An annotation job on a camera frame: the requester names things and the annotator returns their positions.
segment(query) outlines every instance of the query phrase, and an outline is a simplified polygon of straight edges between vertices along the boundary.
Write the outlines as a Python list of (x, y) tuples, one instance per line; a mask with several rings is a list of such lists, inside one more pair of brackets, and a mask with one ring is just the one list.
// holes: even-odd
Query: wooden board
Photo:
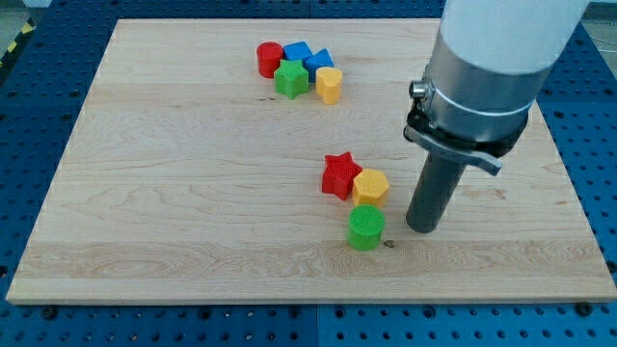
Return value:
[[(609, 301), (615, 286), (537, 107), (499, 177), (470, 168), (439, 228), (404, 215), (426, 152), (403, 139), (437, 20), (121, 20), (40, 211), (14, 304)], [(263, 40), (331, 48), (335, 106), (255, 74)], [(385, 171), (374, 252), (324, 154)]]

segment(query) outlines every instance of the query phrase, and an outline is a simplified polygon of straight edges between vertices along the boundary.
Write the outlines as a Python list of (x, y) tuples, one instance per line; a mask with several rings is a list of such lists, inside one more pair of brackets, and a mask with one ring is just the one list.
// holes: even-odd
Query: blue cube block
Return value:
[(310, 83), (315, 83), (315, 73), (320, 67), (335, 67), (335, 63), (332, 61), (332, 57), (330, 57), (330, 52), (326, 48), (315, 53), (315, 55), (305, 61), (305, 68), (308, 70), (308, 81)]
[(312, 56), (309, 45), (304, 41), (288, 44), (282, 50), (285, 52), (285, 59), (290, 62), (301, 60), (304, 63), (307, 58)]

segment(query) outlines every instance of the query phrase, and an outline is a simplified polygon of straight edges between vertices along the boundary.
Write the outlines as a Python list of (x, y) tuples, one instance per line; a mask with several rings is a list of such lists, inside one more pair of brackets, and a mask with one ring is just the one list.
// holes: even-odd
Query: green block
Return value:
[(358, 251), (370, 251), (379, 245), (386, 218), (373, 205), (360, 205), (349, 215), (347, 242)]
[(274, 72), (274, 80), (277, 93), (283, 93), (291, 100), (309, 91), (309, 72), (301, 60), (281, 60), (281, 66)]

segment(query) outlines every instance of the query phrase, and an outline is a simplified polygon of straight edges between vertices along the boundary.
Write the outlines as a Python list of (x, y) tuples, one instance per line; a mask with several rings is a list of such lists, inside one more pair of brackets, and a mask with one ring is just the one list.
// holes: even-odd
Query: black cylinder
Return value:
[(417, 232), (431, 232), (437, 227), (465, 166), (428, 154), (407, 210), (410, 228)]

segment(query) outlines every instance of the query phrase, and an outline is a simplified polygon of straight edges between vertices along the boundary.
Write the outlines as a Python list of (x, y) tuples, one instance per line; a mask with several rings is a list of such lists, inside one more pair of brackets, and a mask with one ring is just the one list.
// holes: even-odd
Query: toy block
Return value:
[(341, 155), (326, 155), (326, 169), (322, 175), (321, 192), (335, 194), (341, 200), (347, 200), (352, 190), (354, 177), (362, 167), (351, 157), (350, 152)]
[(308, 81), (310, 83), (315, 83), (315, 73), (320, 67), (335, 67), (328, 49), (320, 50), (305, 61), (305, 68), (308, 71)]
[(296, 42), (291, 43), (282, 48), (285, 52), (285, 59), (288, 61), (296, 61), (301, 60), (302, 64), (305, 62), (307, 58), (312, 56), (312, 52), (310, 51), (309, 45), (304, 42)]
[(281, 67), (274, 72), (274, 79), (277, 93), (283, 93), (291, 100), (309, 91), (309, 72), (302, 67), (302, 61), (281, 60)]
[(379, 208), (360, 205), (349, 214), (347, 242), (358, 251), (375, 249), (382, 238), (386, 218)]
[(274, 78), (274, 71), (281, 65), (282, 46), (276, 42), (264, 42), (257, 48), (257, 66), (259, 74), (265, 78)]
[(388, 191), (389, 183), (384, 173), (364, 169), (354, 178), (352, 198), (356, 206), (370, 204), (382, 207), (388, 198)]
[(324, 103), (332, 105), (340, 100), (343, 71), (335, 67), (320, 67), (316, 72), (316, 92)]

